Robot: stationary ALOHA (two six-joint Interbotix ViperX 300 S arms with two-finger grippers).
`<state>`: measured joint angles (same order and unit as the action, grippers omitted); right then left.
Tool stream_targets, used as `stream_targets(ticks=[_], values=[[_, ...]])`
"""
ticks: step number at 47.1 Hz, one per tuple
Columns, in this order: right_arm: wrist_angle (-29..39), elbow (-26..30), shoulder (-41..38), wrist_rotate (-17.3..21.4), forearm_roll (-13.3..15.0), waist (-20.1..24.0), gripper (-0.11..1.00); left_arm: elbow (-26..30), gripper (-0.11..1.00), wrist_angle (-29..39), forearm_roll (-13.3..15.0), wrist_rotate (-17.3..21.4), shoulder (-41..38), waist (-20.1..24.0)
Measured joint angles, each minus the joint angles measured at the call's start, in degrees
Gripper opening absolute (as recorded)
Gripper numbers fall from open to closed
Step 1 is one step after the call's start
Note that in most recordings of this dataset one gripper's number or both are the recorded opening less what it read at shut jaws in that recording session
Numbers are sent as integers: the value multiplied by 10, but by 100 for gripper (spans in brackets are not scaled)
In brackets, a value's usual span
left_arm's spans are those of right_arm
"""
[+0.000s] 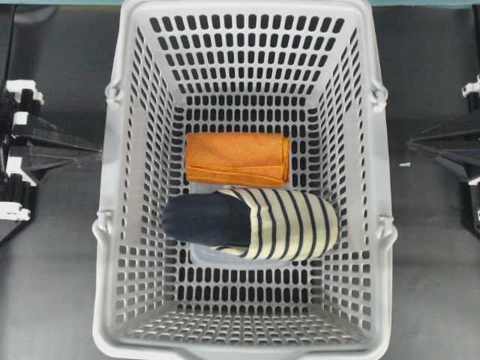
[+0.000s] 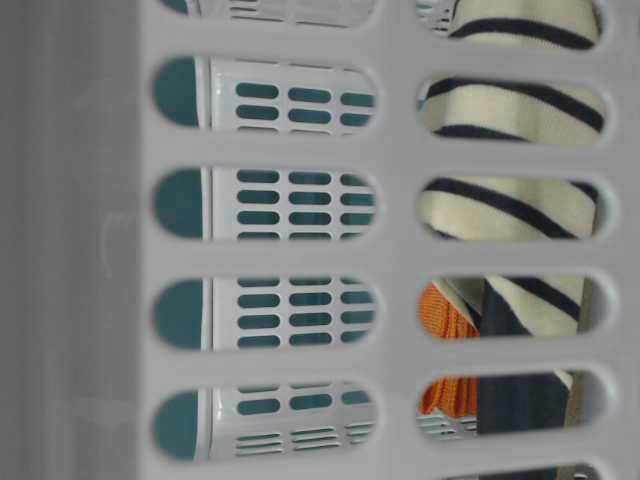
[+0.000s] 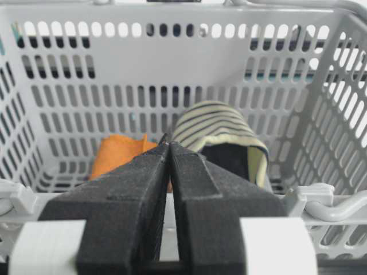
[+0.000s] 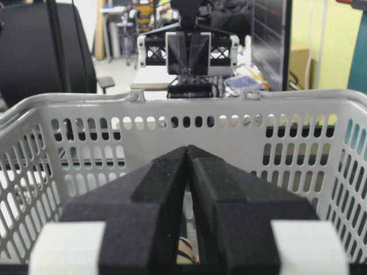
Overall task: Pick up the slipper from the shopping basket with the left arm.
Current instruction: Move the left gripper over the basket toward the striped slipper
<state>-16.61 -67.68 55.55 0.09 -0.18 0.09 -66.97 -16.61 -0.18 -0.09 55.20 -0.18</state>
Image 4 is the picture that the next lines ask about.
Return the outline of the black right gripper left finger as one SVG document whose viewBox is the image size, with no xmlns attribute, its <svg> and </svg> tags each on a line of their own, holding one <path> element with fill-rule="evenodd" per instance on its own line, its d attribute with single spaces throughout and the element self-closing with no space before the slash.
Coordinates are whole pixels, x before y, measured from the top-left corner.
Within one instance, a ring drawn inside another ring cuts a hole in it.
<svg viewBox="0 0 367 275">
<path fill-rule="evenodd" d="M 45 225 L 30 274 L 172 274 L 188 171 L 179 147 L 69 201 Z"/>
</svg>

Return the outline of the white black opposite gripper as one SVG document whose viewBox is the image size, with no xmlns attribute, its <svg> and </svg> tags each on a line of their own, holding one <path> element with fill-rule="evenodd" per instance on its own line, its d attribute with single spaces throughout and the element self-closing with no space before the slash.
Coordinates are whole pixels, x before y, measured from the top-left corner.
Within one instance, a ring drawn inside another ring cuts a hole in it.
<svg viewBox="0 0 367 275">
<path fill-rule="evenodd" d="M 208 30 L 166 30 L 138 36 L 140 66 L 165 66 L 170 75 L 206 76 L 237 65 L 237 35 Z"/>
</svg>

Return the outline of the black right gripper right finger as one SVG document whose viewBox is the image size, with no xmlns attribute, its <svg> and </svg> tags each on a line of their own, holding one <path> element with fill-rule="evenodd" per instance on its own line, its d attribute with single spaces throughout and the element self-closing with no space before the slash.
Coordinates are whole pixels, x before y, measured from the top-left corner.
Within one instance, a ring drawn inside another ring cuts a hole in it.
<svg viewBox="0 0 367 275">
<path fill-rule="evenodd" d="M 194 206 L 226 274 L 349 274 L 333 225 L 310 201 L 188 147 Z"/>
</svg>

